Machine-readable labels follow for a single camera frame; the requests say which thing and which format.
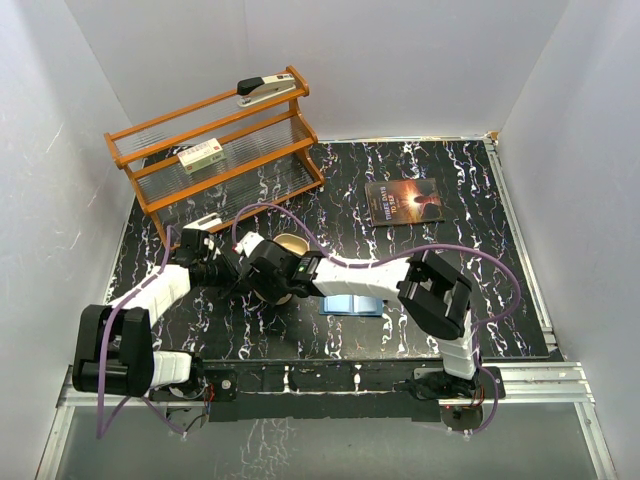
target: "marble pattern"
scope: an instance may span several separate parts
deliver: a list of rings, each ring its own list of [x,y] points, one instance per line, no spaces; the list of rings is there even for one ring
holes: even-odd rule
[[[501,259],[521,280],[523,302],[510,319],[488,324],[480,332],[486,358],[546,357],[540,324],[489,159],[481,141],[334,143],[311,150],[327,183],[324,188],[288,201],[330,250],[357,258],[384,258],[424,243],[454,243],[475,247]],[[396,227],[370,226],[364,184],[369,181],[434,177],[443,198],[444,222]],[[277,183],[274,188],[286,189]],[[204,211],[194,208],[195,218]],[[299,228],[277,212],[263,212],[242,222],[239,235],[249,229],[272,238]],[[221,249],[230,251],[229,229],[216,235]],[[111,282],[110,295],[120,295],[140,281],[159,262],[162,244],[150,219],[134,204]],[[512,292],[506,278],[477,257],[443,254],[474,280],[474,317],[500,312]],[[322,316],[318,299],[297,299],[272,307],[255,294],[218,300],[211,292],[194,289],[158,322],[155,348],[201,352],[209,359],[348,358],[379,359],[430,357],[437,342],[424,334],[400,309],[385,307],[382,318]]]

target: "book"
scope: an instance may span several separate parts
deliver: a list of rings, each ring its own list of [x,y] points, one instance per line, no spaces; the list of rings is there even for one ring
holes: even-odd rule
[[[367,183],[365,193],[374,227],[444,220],[435,178]]]

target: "gray floor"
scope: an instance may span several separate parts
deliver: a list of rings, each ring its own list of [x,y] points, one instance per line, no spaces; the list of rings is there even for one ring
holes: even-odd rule
[[[503,404],[491,427],[468,442],[408,420],[379,419],[206,424],[182,441],[142,407],[124,409],[98,442],[95,409],[76,408],[57,478],[586,480],[596,475],[573,404]]]

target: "blue object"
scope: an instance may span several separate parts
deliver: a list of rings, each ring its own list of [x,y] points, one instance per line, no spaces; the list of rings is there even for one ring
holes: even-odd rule
[[[382,300],[358,295],[334,295],[320,300],[320,315],[381,317]]]

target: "wooden shelf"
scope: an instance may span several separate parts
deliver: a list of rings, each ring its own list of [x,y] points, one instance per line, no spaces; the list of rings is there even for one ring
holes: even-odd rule
[[[258,192],[255,199],[250,193],[256,182],[268,175],[263,172],[261,177],[260,172],[268,170],[270,164],[279,165],[278,174],[288,182],[284,189],[278,184],[278,195],[266,195],[272,203],[324,183],[308,154],[317,137],[297,100],[309,94],[309,86],[291,66],[279,73],[292,74],[296,88],[253,107],[239,107],[240,97],[234,89],[121,132],[105,134],[114,162],[128,175],[142,210],[152,218],[163,242],[165,224],[173,222],[180,229],[186,222],[185,205],[204,205],[209,210],[201,216],[220,213],[223,224],[211,231],[228,226],[229,217],[232,219],[240,208],[265,198],[264,192]],[[223,146],[226,159],[187,174],[177,151],[214,137]],[[165,158],[158,158],[160,152],[167,152]],[[244,201],[235,202],[238,205],[207,202],[227,188]]]

